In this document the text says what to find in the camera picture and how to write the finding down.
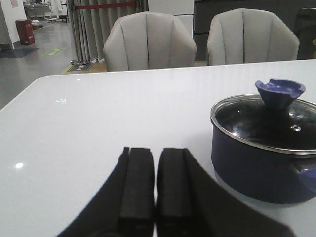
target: chair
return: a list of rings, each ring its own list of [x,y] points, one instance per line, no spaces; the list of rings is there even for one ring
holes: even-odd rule
[[[119,18],[104,45],[108,71],[190,67],[196,45],[175,16],[140,12]]]
[[[214,16],[207,42],[207,64],[296,60],[299,40],[273,13],[235,9]]]

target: saucepan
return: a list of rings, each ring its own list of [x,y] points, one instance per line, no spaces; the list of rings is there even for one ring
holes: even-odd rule
[[[279,204],[316,196],[316,105],[297,99],[297,82],[256,82],[260,94],[216,103],[212,163],[229,186],[249,197]]]

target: pot lid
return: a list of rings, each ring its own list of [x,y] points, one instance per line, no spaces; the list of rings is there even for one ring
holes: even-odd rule
[[[260,95],[234,96],[213,106],[211,120],[225,134],[257,148],[316,154],[316,105],[303,100],[274,110]]]

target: gray floor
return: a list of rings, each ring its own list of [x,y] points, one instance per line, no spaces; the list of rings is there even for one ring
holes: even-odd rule
[[[44,22],[34,31],[35,43],[18,48],[39,48],[23,58],[0,58],[0,109],[37,78],[61,74],[73,59],[69,26],[65,22]],[[66,48],[44,56],[55,48]]]

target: blue lid knob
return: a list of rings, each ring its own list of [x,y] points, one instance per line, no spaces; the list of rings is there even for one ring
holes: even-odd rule
[[[265,105],[275,110],[286,109],[306,91],[304,85],[285,79],[270,79],[267,84],[258,80],[256,87]]]

